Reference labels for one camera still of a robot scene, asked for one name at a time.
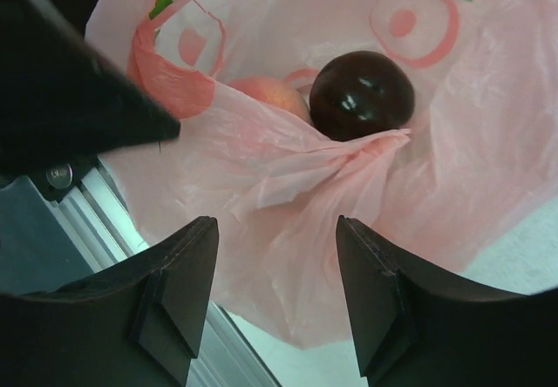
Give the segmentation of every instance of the plastic bag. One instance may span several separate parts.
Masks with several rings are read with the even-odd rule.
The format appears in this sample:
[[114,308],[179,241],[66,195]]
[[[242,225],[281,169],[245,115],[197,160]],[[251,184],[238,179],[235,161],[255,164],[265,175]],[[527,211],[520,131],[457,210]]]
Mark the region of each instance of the plastic bag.
[[[297,346],[344,339],[340,214],[457,271],[558,194],[557,6],[99,0],[87,39],[183,119],[179,141],[104,161],[149,243],[218,218],[216,302]],[[332,142],[226,86],[264,75],[306,92],[362,49],[413,82],[408,129]]]

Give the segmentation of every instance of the dark purple fruit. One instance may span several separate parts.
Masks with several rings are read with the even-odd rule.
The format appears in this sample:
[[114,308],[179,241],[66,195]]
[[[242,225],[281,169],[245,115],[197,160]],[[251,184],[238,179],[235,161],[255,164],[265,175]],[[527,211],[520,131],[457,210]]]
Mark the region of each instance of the dark purple fruit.
[[409,78],[383,54],[353,51],[331,60],[310,90],[314,127],[348,141],[404,126],[415,94]]

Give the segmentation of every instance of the gray panel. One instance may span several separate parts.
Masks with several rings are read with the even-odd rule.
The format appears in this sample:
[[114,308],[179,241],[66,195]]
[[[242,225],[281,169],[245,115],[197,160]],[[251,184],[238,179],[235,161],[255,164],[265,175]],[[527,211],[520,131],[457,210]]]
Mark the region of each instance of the gray panel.
[[92,274],[27,178],[0,189],[0,290],[52,291]]

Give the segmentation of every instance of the translucent plastic bag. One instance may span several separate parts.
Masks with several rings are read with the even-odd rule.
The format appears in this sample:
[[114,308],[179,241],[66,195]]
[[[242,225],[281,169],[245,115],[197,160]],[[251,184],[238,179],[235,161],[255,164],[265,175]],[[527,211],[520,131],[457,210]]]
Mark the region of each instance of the translucent plastic bag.
[[[340,214],[461,270],[558,194],[557,0],[100,0],[87,39],[182,119],[105,156],[140,233],[217,217],[213,299],[301,347],[350,335]],[[408,129],[337,143],[225,85],[354,50],[405,70]]]

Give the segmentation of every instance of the orange-pink fruit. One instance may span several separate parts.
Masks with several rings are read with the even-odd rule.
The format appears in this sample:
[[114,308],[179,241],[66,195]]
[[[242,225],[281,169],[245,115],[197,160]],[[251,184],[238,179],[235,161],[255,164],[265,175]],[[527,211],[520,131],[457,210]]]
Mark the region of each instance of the orange-pink fruit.
[[279,79],[264,76],[238,78],[228,83],[228,86],[310,122],[310,111],[301,94]]

